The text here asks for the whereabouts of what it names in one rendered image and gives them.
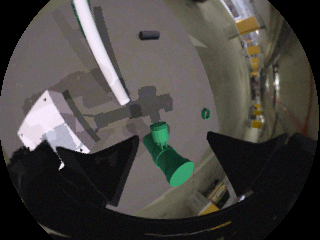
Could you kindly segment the white cylindrical pole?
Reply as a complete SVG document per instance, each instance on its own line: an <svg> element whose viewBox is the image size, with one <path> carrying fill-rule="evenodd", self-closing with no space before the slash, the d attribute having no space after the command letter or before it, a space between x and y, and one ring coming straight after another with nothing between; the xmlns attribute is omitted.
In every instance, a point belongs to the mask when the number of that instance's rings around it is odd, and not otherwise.
<svg viewBox="0 0 320 240"><path fill-rule="evenodd" d="M85 36L87 36L87 41L97 64L101 69L105 79L107 79L109 87L111 87L112 92L115 93L115 97L119 100L119 104L127 104L129 97L127 96L127 91L124 91L124 85L121 85L119 76L113 68L111 59L107 55L107 49L104 48L104 43L101 41L100 33L97 32L99 29L96 28L95 19L92 17L92 12L89 11L88 0L73 0L75 1L75 8L77 9L77 16L80 17L80 24L83 27Z"/></svg>

